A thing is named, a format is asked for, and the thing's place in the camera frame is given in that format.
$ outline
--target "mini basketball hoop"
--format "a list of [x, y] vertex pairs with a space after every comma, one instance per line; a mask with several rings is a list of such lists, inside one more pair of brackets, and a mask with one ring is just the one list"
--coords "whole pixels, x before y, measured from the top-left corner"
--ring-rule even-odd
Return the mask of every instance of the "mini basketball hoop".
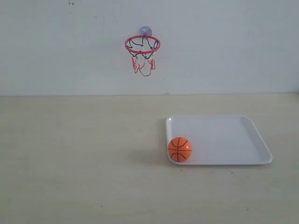
[[[125, 47], [132, 56], [135, 74], [139, 71], [145, 77], [150, 76], [151, 71], [156, 68], [154, 54], [160, 46], [160, 41], [150, 35], [132, 36], [126, 40]], [[147, 75], [144, 74], [146, 67], [150, 67]]]

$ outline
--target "table surface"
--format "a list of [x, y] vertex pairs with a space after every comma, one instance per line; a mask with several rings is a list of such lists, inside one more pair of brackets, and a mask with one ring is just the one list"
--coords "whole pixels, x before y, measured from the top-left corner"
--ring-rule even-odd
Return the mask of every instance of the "table surface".
[[[260, 166], [177, 166], [165, 118], [242, 114]], [[295, 224], [299, 95], [1, 97], [0, 223]]]

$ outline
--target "basketball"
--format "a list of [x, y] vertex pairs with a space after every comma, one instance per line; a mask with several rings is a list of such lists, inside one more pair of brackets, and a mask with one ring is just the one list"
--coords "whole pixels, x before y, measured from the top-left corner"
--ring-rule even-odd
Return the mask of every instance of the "basketball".
[[176, 162], [186, 161], [191, 153], [191, 142], [184, 137], [174, 138], [168, 144], [168, 155]]

